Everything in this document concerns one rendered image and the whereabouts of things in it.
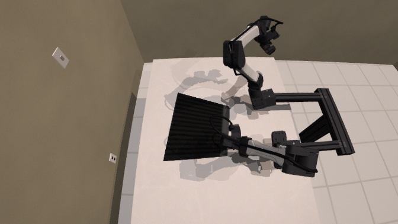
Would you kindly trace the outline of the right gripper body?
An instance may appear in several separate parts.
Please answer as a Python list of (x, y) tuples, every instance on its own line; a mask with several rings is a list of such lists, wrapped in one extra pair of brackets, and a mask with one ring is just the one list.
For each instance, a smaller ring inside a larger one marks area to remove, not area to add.
[(272, 43), (270, 40), (268, 40), (268, 38), (265, 41), (260, 41), (258, 38), (254, 38), (254, 40), (260, 44), (266, 54), (271, 55), (275, 52), (276, 48), (274, 45), (270, 46)]

